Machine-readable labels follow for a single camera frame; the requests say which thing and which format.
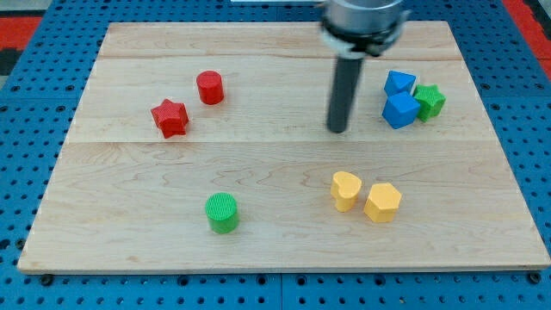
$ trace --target wooden board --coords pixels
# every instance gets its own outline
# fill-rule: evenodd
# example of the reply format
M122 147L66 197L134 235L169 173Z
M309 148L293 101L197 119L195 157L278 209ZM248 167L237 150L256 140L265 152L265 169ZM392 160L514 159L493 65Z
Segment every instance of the wooden board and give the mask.
M550 265L445 22L408 22L364 64L350 130L325 129L334 53L315 23L125 23L109 27L23 249L41 274L531 270ZM224 77L199 102L195 77ZM381 118L389 70L438 83L436 119ZM150 109L185 102L186 136ZM365 186L340 214L336 171ZM403 194L395 220L363 213L368 189ZM208 228L204 203L232 193L241 223Z

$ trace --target blue block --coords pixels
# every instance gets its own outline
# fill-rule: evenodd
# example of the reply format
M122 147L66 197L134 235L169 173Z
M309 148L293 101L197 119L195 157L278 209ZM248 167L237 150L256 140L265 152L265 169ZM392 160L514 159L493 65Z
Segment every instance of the blue block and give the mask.
M398 129L413 123L420 109L419 102L409 92L403 91L387 99L382 117L392 128Z
M398 71L390 71L388 73L387 82L385 83L385 91L387 96L396 95L402 91L412 92L413 84L417 77L411 74Z

